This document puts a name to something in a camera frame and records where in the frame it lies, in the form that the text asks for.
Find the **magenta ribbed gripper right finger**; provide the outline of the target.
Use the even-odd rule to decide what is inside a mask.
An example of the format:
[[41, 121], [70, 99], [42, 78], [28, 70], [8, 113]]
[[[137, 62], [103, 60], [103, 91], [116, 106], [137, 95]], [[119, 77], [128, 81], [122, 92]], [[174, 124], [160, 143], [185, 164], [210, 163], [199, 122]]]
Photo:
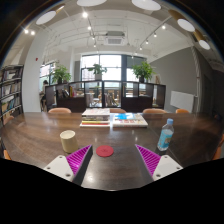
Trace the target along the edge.
[[160, 156], [140, 145], [136, 145], [136, 148], [154, 181], [182, 169], [182, 166], [169, 155]]

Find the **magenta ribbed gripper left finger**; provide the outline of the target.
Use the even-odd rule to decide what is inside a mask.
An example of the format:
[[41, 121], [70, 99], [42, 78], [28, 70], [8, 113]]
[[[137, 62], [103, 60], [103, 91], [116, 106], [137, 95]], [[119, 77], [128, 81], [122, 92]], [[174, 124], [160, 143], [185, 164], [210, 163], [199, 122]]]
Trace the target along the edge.
[[88, 145], [68, 156], [57, 156], [44, 170], [80, 186], [92, 155], [92, 146]]

